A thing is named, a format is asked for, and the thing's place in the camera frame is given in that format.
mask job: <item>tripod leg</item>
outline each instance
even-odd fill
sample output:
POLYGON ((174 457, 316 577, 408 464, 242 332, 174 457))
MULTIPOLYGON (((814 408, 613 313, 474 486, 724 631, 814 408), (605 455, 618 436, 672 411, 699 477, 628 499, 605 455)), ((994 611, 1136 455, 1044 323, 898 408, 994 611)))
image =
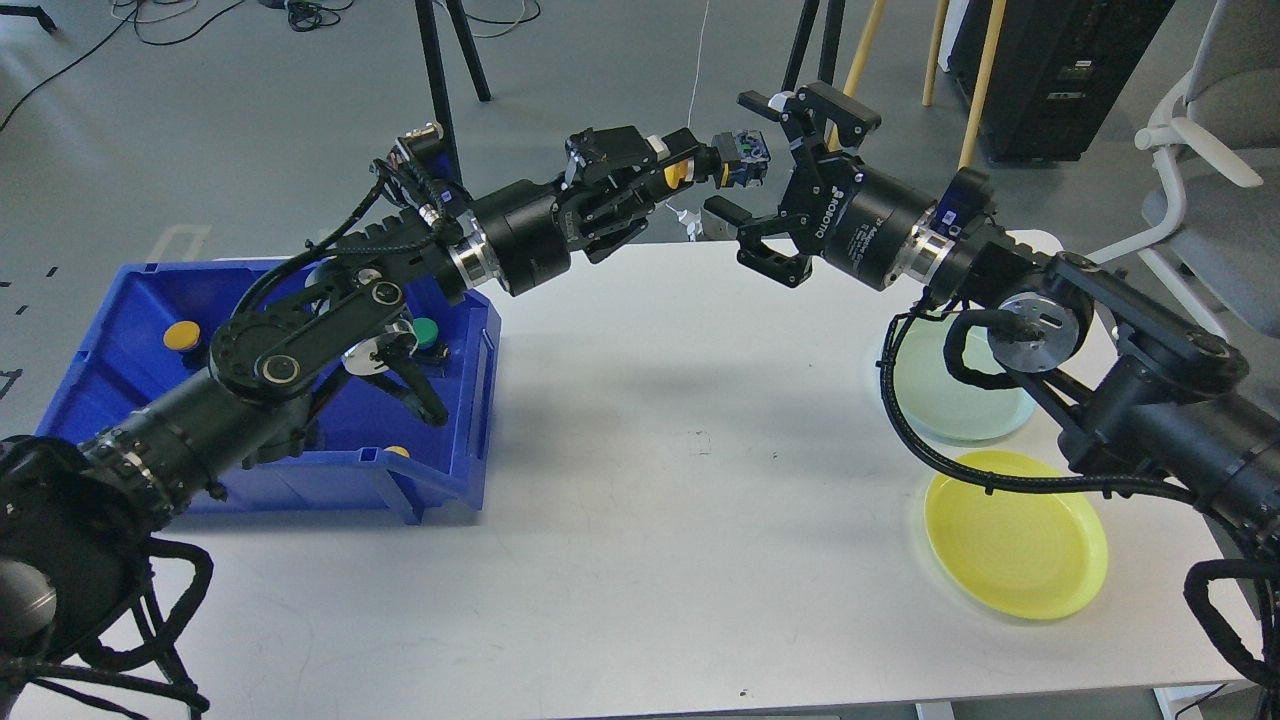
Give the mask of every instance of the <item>tripod leg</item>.
POLYGON ((845 0, 827 0, 827 22, 822 27, 822 53, 818 55, 818 79, 827 85, 836 82, 836 53, 844 24, 845 0))
POLYGON ((458 45, 462 46, 462 58, 471 70, 471 82, 476 86, 476 97, 481 102, 493 100, 489 94, 489 83, 484 78, 484 68, 480 67, 480 55, 476 53, 476 40, 471 36, 471 26, 467 23, 467 13, 462 9, 462 0, 444 0, 449 9, 449 19, 453 20, 453 31, 458 33, 458 45))
POLYGON ((933 14, 933 36, 929 40, 929 61, 924 65, 924 96, 920 105, 933 105, 933 78, 938 74, 938 50, 942 47, 942 26, 947 22, 947 8, 951 0, 938 0, 938 10, 933 14))
POLYGON ((800 10, 800 24, 796 26, 796 38, 791 42, 791 56, 787 58, 787 72, 782 76, 782 90, 795 90, 800 78, 800 63, 804 61, 804 51, 809 47, 809 36, 813 35, 813 22, 818 17, 818 0, 805 0, 800 10))
MULTIPOLYGON (((872 54, 872 42, 876 41, 876 32, 879 29, 879 19, 884 14, 884 3, 888 0, 876 0, 872 3, 872 12, 867 15, 867 24, 863 26, 863 37, 858 41, 858 51, 854 53, 854 63, 845 76, 844 94, 852 97, 858 92, 858 83, 863 81, 863 70, 867 69, 867 58, 872 54)), ((827 138, 827 150, 835 151, 840 147, 840 135, 836 128, 831 128, 831 137, 827 138)))
POLYGON ((413 0, 417 27, 422 36, 422 54, 426 56, 426 79, 431 86, 431 106, 435 122, 444 127, 444 145, 449 152, 453 181, 462 182, 462 164, 458 161, 458 141, 454 136, 453 114, 449 111, 449 91, 444 85, 444 63, 440 60, 440 33, 435 26, 435 6, 431 0, 413 0))

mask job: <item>gray floor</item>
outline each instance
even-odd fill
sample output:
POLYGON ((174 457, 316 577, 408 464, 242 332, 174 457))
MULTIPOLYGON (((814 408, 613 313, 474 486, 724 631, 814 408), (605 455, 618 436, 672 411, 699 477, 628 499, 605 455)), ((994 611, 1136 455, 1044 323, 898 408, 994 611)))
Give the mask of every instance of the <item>gray floor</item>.
MULTIPOLYGON (((184 35, 227 4, 205 0, 189 15, 143 32, 157 40, 184 35)), ((115 24, 106 3, 44 5, 61 27, 51 37, 35 22, 0 18, 0 109, 115 24)), ((799 4, 712 0, 709 10, 680 0, 543 5, 541 19, 480 41, 495 96, 485 105, 470 94, 456 42, 445 37, 456 135, 475 195, 517 178, 554 176, 563 165, 563 138, 585 127, 635 124, 659 135, 682 127, 691 96, 690 127, 700 137, 759 127, 735 97, 777 88, 799 4)), ((919 106, 931 5, 891 4, 859 99, 884 117, 863 156, 936 193, 955 170, 965 108, 941 77, 936 105, 919 106)), ((1006 225, 1047 229, 1079 251, 1144 227, 1138 206, 1155 174, 1132 137, 1189 67, 1210 5, 1174 6, 1082 161, 978 163, 992 173, 1006 225)), ((470 0, 467 6, 503 18, 518 3, 470 0)), ((868 0, 849 3, 841 77, 868 6, 868 0)), ((810 58, 801 77, 814 68, 810 58)), ((0 135, 0 282, 10 283, 0 286, 0 373, 8 373, 0 375, 0 388, 8 388, 0 392, 0 437, 35 428, 116 265, 292 254, 303 238, 346 217, 370 182, 369 159, 430 115, 410 3, 357 0, 338 27, 300 35, 287 29, 280 12, 250 1, 175 47, 143 46, 125 28, 44 88, 0 135), (166 232, 172 241, 161 246, 166 232), (200 234, 207 237, 192 242, 200 234), (18 369, 23 373, 14 379, 18 369)), ((781 155, 785 142, 769 132, 781 155)), ((764 190, 735 200, 771 210, 785 167, 764 190)), ((690 192, 673 205, 700 206, 704 196, 690 192)), ((643 240, 682 238, 673 219, 659 218, 643 240)), ((577 264, 575 272, 590 272, 577 264)), ((1149 287, 1140 268, 1133 278, 1149 287)), ((710 288, 716 279, 707 282, 710 288)), ((1247 334, 1239 342, 1257 359, 1275 350, 1272 341, 1247 334)), ((1256 392, 1275 397, 1275 368, 1254 365, 1262 370, 1256 392)), ((914 710, 858 708, 840 716, 905 719, 914 710)), ((1158 712, 1142 691, 956 706, 956 717, 965 720, 1085 716, 1153 719, 1158 712)))

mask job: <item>blue storage crate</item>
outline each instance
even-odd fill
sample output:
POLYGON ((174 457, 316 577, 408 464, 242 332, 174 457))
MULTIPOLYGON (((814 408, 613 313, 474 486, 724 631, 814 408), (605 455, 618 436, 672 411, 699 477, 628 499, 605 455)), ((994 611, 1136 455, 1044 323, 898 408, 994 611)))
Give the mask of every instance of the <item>blue storage crate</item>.
MULTIPOLYGON (((273 260, 124 265, 90 325, 38 433, 81 442, 124 419, 191 375, 164 347, 178 320, 209 338, 273 260)), ((273 295, 301 290, 306 273, 273 295)), ((389 509, 404 523, 457 498, 484 500, 490 407, 500 319, 474 291, 449 306, 430 279, 404 288, 415 316, 431 318, 449 357, 431 386, 449 409, 443 428, 422 424, 399 401, 352 379, 320 414, 323 447, 223 475, 228 497, 201 493, 191 512, 389 509), (410 457, 384 450, 401 446, 410 457)))

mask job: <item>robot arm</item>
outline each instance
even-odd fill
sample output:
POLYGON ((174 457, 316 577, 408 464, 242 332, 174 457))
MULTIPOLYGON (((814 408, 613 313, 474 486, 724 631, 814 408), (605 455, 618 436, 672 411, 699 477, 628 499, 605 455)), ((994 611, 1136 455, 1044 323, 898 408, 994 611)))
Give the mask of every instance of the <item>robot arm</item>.
POLYGON ((408 283, 430 278, 451 302, 489 279, 520 295, 568 269, 572 251, 593 263, 608 258, 667 197, 705 181, 756 184, 769 160, 754 132, 705 145, 689 129, 662 138, 634 127, 588 129, 568 138, 568 167, 550 182, 518 181, 472 200, 449 178, 440 137, 435 127, 410 133, 375 160, 378 182, 351 218, 246 292, 214 333, 206 370, 79 446, 35 437, 0 443, 0 717, 28 682, 105 707, 50 679, 163 694, 193 716, 206 710, 174 641, 204 598, 212 562, 151 533, 197 493, 224 496, 218 478, 228 469, 301 454, 320 407, 351 377, 443 425, 448 411, 412 359, 408 283), (348 232, 379 197, 403 210, 348 232), (305 290, 274 292, 305 269, 305 290), (152 557, 195 568, 168 618, 151 588, 152 557), (143 643, 123 652, 102 646, 99 635, 131 611, 143 643), (88 667, 61 665, 73 655, 88 667), (122 674, 152 661, 169 684, 122 674))
POLYGON ((879 118, 815 83, 764 100, 739 102, 780 122, 791 140, 796 169, 768 218, 753 218, 727 200, 705 209, 737 227, 739 261, 795 287, 809 275, 812 256, 883 290, 901 275, 925 286, 920 302, 891 325, 881 360, 881 391, 891 424, 920 460, 988 492, 1155 495, 1187 502, 1221 523, 1242 561, 1207 561, 1188 575, 1184 594, 1215 647, 1263 688, 1280 685, 1272 638, 1272 584, 1280 582, 1280 421, 1236 392, 1248 373, 1238 350, 1138 293, 1084 258, 1048 258, 1018 245, 996 225, 986 178, 960 170, 938 201, 867 165, 856 155, 828 151, 828 120, 856 150, 879 118), (760 242, 787 233, 796 254, 760 242), (1059 447, 1071 478, 1032 479, 980 473, 936 452, 897 407, 893 361, 911 322, 957 314, 945 360, 959 380, 987 389, 1021 387, 1062 428, 1059 447), (1097 388, 1060 365, 1083 345, 1094 306, 1111 311, 1117 361, 1097 388), (988 327, 1004 373, 964 366, 968 329, 988 327), (1179 484, 1167 482, 1174 478, 1179 484), (1263 660, 1252 657, 1208 602, 1213 579, 1254 582, 1263 607, 1263 660))

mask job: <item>table surface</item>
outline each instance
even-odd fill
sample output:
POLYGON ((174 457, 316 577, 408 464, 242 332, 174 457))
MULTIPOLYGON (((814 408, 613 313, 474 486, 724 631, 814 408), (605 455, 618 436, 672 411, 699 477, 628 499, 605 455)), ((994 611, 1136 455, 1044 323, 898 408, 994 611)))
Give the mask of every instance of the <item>table surface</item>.
MULTIPOLYGON (((1236 678, 1181 600, 1187 569, 1219 551, 1169 501, 1091 497, 1110 571, 1070 618, 1018 620, 957 589, 923 533, 932 471, 870 380, 919 286, 876 293, 819 263, 787 290, 735 247, 639 245, 575 258, 518 299, 485 288, 503 327, 480 514, 179 519, 166 534, 218 562, 180 642, 209 717, 582 717, 1236 678)), ((1088 382, 1111 359, 1097 332, 1073 361, 1088 382)), ((1055 437, 1037 413, 998 447, 1061 468, 1055 437)), ((73 707, 27 694, 15 716, 73 707)))

